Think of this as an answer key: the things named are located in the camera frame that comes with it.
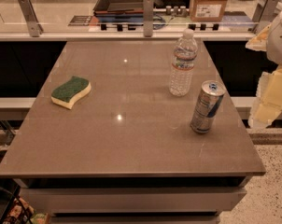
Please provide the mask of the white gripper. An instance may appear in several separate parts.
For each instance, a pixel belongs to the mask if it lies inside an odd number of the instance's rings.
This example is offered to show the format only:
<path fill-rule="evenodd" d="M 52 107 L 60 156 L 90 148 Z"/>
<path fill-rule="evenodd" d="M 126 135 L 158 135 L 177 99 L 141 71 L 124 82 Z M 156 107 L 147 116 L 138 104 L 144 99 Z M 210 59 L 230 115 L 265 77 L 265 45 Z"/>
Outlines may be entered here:
<path fill-rule="evenodd" d="M 282 113 L 282 11 L 246 43 L 246 48 L 266 51 L 267 58 L 279 64 L 273 73 L 261 74 L 256 99 L 250 109 L 250 128 L 266 128 Z"/>

